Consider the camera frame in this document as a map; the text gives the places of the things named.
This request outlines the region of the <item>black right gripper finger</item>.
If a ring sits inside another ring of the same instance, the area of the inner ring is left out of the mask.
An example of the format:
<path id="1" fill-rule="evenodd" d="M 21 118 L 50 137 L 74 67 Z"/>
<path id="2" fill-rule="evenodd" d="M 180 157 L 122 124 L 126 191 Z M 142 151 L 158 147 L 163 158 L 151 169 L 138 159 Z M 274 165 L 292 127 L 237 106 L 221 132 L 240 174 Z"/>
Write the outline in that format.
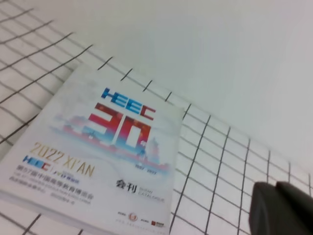
<path id="1" fill-rule="evenodd" d="M 256 182 L 248 221 L 252 235 L 311 235 L 313 198 L 288 182 Z"/>

